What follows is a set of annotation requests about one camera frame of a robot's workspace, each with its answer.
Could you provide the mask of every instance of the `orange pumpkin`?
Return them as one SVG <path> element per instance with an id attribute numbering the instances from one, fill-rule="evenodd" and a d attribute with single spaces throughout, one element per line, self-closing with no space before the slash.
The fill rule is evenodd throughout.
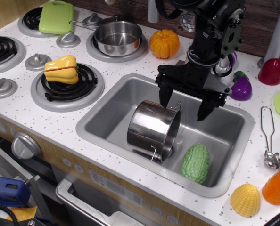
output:
<path id="1" fill-rule="evenodd" d="M 180 41 L 175 32 L 163 29 L 155 32 L 150 37 L 149 46 L 156 57 L 167 59 L 178 52 L 180 48 Z"/>

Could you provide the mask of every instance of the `green cutting board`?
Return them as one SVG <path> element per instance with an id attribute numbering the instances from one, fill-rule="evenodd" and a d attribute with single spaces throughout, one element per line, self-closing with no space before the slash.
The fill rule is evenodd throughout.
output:
<path id="1" fill-rule="evenodd" d="M 46 2 L 42 8 L 39 31 L 51 34 L 66 34 L 73 31 L 74 6 L 64 1 Z"/>

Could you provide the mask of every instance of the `speckled countertop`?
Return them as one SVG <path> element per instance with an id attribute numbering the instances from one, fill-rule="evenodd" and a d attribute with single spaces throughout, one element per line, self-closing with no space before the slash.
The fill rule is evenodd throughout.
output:
<path id="1" fill-rule="evenodd" d="M 82 21 L 91 14 L 90 11 L 75 8 L 75 20 Z M 155 32 L 154 29 L 148 27 L 141 26 L 141 28 L 147 40 Z M 232 75 L 239 70 L 246 73 L 253 87 L 253 97 L 244 102 L 235 101 L 228 97 L 226 102 L 227 105 L 248 111 L 254 117 L 255 126 L 250 140 L 228 191 L 218 198 L 204 198 L 137 164 L 131 163 L 125 158 L 81 139 L 75 131 L 75 126 L 95 103 L 81 110 L 68 113 L 44 110 L 33 102 L 30 94 L 31 83 L 39 72 L 32 72 L 25 68 L 25 60 L 36 53 L 46 54 L 52 60 L 65 55 L 74 55 L 79 63 L 91 65 L 100 71 L 105 81 L 103 96 L 126 74 L 139 73 L 154 79 L 158 74 L 158 65 L 175 65 L 178 60 L 185 60 L 186 49 L 192 43 L 192 40 L 180 37 L 180 50 L 171 59 L 157 59 L 147 48 L 144 54 L 134 60 L 114 64 L 96 60 L 86 52 L 85 43 L 87 38 L 93 34 L 93 31 L 76 27 L 75 34 L 80 37 L 81 43 L 77 47 L 64 49 L 56 45 L 58 36 L 32 38 L 23 35 L 17 28 L 17 20 L 0 29 L 0 36 L 16 38 L 26 48 L 25 58 L 19 65 L 12 70 L 0 73 L 0 78 L 12 79 L 18 84 L 18 90 L 15 94 L 0 99 L 0 116 L 47 140 L 53 141 L 66 150 L 212 225 L 262 226 L 280 212 L 280 206 L 269 204 L 262 196 L 261 208 L 251 218 L 239 215 L 230 205 L 230 195 L 237 187 L 245 183 L 251 183 L 261 192 L 264 184 L 276 172 L 276 170 L 268 168 L 263 162 L 266 142 L 260 124 L 260 109 L 262 106 L 272 108 L 276 129 L 272 138 L 272 147 L 274 152 L 280 153 L 280 115 L 275 111 L 273 103 L 275 95 L 280 91 L 280 84 L 267 86 L 258 80 L 257 76 L 260 69 L 257 67 L 257 62 L 260 59 L 259 57 L 238 53 L 238 63 Z M 232 76 L 224 78 L 223 82 L 232 86 Z"/>

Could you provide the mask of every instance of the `gray sink basin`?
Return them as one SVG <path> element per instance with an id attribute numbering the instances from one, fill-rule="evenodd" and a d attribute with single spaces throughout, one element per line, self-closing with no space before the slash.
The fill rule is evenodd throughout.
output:
<path id="1" fill-rule="evenodd" d="M 150 156 L 132 150 L 126 141 L 132 115 L 143 100 L 159 103 L 155 81 L 139 74 L 125 75 L 77 123 L 77 134 L 202 196 L 223 195 L 251 135 L 253 117 L 225 105 L 204 121 L 197 121 L 201 100 L 174 91 L 168 107 L 181 101 L 182 116 L 173 153 L 164 162 L 154 162 Z M 210 168 L 203 185 L 179 174 L 186 151 L 195 143 L 205 144 L 210 153 Z"/>

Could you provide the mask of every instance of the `green bitter melon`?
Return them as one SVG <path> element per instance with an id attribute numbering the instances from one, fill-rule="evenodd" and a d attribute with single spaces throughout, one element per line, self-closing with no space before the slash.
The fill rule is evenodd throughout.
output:
<path id="1" fill-rule="evenodd" d="M 180 174 L 202 184 L 208 174 L 209 161 L 207 147 L 204 144 L 194 144 L 184 155 Z"/>

